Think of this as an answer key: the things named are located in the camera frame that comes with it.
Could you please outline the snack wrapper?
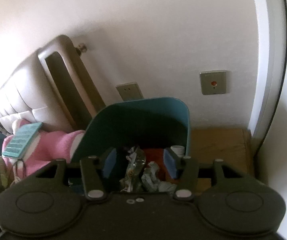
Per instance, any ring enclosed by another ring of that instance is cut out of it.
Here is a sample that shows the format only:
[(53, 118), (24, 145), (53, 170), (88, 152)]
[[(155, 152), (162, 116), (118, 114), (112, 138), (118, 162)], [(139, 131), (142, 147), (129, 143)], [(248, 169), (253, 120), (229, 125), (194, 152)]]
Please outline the snack wrapper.
[(158, 165), (150, 162), (145, 168), (146, 157), (144, 150), (132, 147), (126, 156), (129, 161), (125, 177), (120, 180), (122, 191), (127, 193), (134, 192), (167, 192), (173, 194), (176, 188), (174, 181), (161, 181), (156, 177)]

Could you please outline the teal plastic trash bin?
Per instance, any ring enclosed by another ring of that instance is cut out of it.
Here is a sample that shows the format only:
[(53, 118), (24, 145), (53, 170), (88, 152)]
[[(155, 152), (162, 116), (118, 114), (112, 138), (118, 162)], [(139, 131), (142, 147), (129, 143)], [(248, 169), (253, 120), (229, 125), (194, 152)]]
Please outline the teal plastic trash bin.
[(107, 106), (89, 123), (71, 162), (103, 155), (110, 148), (183, 146), (190, 154), (191, 125), (187, 105), (161, 97), (125, 101)]

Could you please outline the yogurt drink bottle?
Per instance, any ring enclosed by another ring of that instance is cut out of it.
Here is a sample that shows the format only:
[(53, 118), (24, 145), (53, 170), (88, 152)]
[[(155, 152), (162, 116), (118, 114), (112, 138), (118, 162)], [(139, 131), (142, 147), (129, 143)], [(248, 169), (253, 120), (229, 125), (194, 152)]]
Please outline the yogurt drink bottle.
[(185, 156), (185, 147), (180, 145), (171, 146), (171, 150), (179, 157), (183, 158)]

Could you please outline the orange plastic bag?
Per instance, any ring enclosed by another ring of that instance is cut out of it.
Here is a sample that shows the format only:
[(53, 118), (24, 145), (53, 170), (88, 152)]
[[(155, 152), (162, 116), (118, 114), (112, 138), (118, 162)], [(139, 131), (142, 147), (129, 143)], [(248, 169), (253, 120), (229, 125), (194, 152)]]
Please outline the orange plastic bag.
[(150, 162), (155, 162), (158, 165), (156, 177), (161, 181), (176, 181), (177, 178), (172, 178), (170, 172), (163, 162), (163, 149), (161, 148), (147, 148), (143, 150), (146, 157), (145, 168), (149, 167)]

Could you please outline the teal book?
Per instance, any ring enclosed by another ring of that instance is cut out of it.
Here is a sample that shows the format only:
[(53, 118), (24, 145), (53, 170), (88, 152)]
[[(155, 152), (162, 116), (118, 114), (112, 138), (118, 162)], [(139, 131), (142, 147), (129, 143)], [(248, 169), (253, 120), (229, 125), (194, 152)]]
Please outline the teal book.
[(42, 125), (41, 122), (37, 122), (21, 126), (5, 147), (2, 155), (14, 159), (22, 159)]

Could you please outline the pink plush toy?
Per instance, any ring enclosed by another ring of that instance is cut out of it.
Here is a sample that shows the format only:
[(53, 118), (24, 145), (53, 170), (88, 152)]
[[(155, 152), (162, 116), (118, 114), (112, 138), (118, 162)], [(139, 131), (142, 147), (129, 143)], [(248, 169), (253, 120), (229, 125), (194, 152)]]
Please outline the pink plush toy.
[(39, 130), (21, 160), (3, 156), (10, 180), (24, 179), (55, 159), (70, 163), (84, 133)]

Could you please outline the wooden nightstand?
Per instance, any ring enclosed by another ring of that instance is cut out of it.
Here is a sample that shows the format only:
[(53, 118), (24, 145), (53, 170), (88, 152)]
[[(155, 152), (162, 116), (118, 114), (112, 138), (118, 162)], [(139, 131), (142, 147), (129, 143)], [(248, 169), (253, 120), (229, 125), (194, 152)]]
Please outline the wooden nightstand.
[(222, 159), (236, 169), (253, 175), (250, 140), (250, 132), (241, 128), (193, 129), (190, 156), (204, 164)]

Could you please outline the beige padded headboard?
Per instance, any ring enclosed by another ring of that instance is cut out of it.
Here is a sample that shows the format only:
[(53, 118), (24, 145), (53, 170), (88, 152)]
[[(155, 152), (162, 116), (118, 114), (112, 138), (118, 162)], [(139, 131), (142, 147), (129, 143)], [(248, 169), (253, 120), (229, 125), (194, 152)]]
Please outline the beige padded headboard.
[(12, 124), (19, 119), (42, 122), (48, 132), (73, 131), (36, 52), (14, 70), (0, 89), (0, 123), (12, 134)]

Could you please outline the wall socket plate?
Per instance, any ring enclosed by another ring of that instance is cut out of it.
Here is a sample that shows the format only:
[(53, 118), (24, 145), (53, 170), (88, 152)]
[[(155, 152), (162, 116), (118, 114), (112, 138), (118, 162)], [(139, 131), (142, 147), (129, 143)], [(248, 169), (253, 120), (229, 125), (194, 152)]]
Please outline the wall socket plate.
[(123, 101), (141, 100), (144, 98), (136, 82), (117, 85), (116, 89)]

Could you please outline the wall switch red light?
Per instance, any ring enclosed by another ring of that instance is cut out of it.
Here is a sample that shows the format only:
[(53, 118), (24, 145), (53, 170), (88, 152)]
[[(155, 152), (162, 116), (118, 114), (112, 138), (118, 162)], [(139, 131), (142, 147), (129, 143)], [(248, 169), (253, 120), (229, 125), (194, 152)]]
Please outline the wall switch red light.
[(226, 94), (226, 70), (201, 72), (200, 84), (203, 95)]

